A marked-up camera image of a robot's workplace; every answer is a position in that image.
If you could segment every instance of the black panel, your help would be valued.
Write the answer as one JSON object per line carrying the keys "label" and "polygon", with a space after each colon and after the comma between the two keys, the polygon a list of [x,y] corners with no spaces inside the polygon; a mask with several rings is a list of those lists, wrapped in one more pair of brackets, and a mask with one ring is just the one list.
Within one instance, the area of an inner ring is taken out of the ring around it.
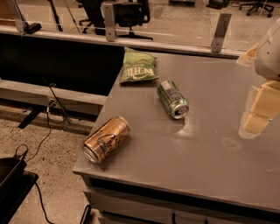
{"label": "black panel", "polygon": [[0,34],[2,79],[108,95],[123,65],[123,47]]}

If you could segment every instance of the soda can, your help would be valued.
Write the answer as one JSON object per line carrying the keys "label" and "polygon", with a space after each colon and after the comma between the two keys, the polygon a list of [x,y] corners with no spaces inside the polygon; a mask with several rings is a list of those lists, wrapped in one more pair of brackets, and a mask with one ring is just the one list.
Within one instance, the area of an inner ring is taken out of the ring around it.
{"label": "soda can", "polygon": [[113,117],[84,142],[83,152],[90,161],[100,163],[123,142],[129,132],[130,125],[123,117]]}
{"label": "soda can", "polygon": [[189,111],[189,103],[179,92],[174,82],[166,80],[157,87],[157,94],[168,114],[175,119],[180,119]]}

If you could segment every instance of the glass partition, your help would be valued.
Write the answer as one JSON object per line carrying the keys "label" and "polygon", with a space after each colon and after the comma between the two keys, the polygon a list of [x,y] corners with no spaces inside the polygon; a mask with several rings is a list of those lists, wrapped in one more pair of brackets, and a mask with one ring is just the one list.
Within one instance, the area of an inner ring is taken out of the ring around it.
{"label": "glass partition", "polygon": [[[223,48],[244,51],[257,43],[280,17],[278,2],[269,3],[275,7],[270,14],[260,8],[258,11],[251,11],[248,16],[250,6],[240,7],[246,2],[231,1],[226,7],[215,9],[208,7],[210,2],[218,3],[213,0],[191,1],[195,2],[150,0],[150,22],[133,26],[133,32],[153,37],[153,41],[163,44],[210,47],[219,15],[222,12],[230,13],[232,16]],[[93,25],[83,33],[83,29],[89,22],[80,22],[88,19],[88,14],[81,7],[79,0],[17,0],[17,4],[27,21],[41,23],[41,30],[60,32],[61,28],[63,32],[96,35]],[[129,28],[116,24],[115,30],[116,34],[120,35],[128,33]]]}

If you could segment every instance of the speckled floor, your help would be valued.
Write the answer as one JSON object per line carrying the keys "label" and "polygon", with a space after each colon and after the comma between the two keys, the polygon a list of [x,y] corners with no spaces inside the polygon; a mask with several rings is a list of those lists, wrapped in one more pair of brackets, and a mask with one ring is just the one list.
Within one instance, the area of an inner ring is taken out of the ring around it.
{"label": "speckled floor", "polygon": [[[0,107],[0,158],[13,156],[19,145],[26,144],[29,151],[25,160],[28,161],[49,133],[44,113],[25,129],[18,128],[19,122],[28,113],[29,111],[23,112],[22,109]],[[91,130],[91,122],[73,120],[73,123],[79,129],[72,129],[70,125],[69,131],[62,131],[61,127],[51,124],[50,136],[25,168],[26,171],[38,174],[37,183],[42,192],[45,210],[49,220],[54,223],[80,223],[88,204],[83,194],[84,183],[80,176],[72,173],[72,168],[81,152],[82,143]],[[25,147],[22,146],[18,152],[24,150]],[[46,223],[35,186],[10,221],[10,224],[25,223]]]}

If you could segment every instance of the gray tabletop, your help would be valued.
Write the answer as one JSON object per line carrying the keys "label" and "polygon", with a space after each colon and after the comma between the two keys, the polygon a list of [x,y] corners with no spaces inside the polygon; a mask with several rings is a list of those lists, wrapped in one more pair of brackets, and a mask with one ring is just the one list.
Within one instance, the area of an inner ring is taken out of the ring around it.
{"label": "gray tabletop", "polygon": [[[239,137],[247,94],[264,79],[232,59],[157,55],[159,80],[116,81],[93,131],[124,117],[129,137],[101,164],[83,153],[78,174],[176,193],[280,209],[280,119],[254,140]],[[189,101],[185,119],[174,120],[157,94],[172,80]]]}

